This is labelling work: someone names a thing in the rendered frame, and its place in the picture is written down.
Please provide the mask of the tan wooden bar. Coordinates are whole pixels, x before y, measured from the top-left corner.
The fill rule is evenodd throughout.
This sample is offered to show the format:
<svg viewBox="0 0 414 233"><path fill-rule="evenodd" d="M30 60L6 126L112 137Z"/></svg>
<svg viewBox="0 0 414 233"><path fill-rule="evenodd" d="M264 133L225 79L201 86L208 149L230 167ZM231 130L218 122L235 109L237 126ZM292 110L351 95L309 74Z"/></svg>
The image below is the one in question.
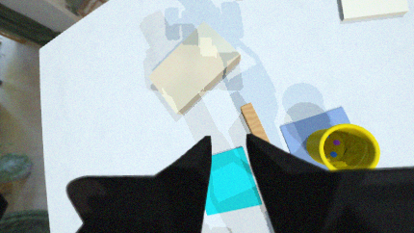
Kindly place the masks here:
<svg viewBox="0 0 414 233"><path fill-rule="evenodd" d="M270 139L256 114L256 111L251 102L241 106L242 115L246 121L247 127L251 134L270 142Z"/></svg>

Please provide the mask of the yellow cup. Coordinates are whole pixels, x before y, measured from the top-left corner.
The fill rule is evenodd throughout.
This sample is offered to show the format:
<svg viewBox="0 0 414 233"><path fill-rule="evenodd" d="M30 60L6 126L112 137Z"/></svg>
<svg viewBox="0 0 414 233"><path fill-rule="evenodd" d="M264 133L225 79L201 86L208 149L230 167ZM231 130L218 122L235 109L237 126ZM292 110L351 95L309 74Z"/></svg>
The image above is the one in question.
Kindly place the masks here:
<svg viewBox="0 0 414 233"><path fill-rule="evenodd" d="M335 145L334 140L341 143ZM308 138L306 148L314 161L329 169L375 168L380 154L379 144L369 130L347 123L314 132ZM337 157L330 156L332 151Z"/></svg>

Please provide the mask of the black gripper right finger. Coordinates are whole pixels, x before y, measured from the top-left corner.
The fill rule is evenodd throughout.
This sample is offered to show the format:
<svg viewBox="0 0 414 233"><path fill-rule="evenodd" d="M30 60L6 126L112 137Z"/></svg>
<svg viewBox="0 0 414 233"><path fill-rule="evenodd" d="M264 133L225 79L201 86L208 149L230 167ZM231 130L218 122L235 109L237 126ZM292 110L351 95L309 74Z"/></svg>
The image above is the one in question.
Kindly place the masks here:
<svg viewBox="0 0 414 233"><path fill-rule="evenodd" d="M414 200L414 166L328 170L253 134L246 150L274 233L335 233L349 204Z"/></svg>

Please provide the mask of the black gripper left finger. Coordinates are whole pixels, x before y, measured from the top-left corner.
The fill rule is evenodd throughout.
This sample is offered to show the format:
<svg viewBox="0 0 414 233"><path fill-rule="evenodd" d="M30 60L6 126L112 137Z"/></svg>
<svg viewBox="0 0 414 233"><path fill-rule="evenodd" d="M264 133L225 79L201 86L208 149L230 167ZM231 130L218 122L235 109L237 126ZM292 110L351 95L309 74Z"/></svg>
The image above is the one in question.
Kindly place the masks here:
<svg viewBox="0 0 414 233"><path fill-rule="evenodd" d="M155 220L164 233L201 233L212 167L211 136L150 175L85 175L65 193L85 219Z"/></svg>

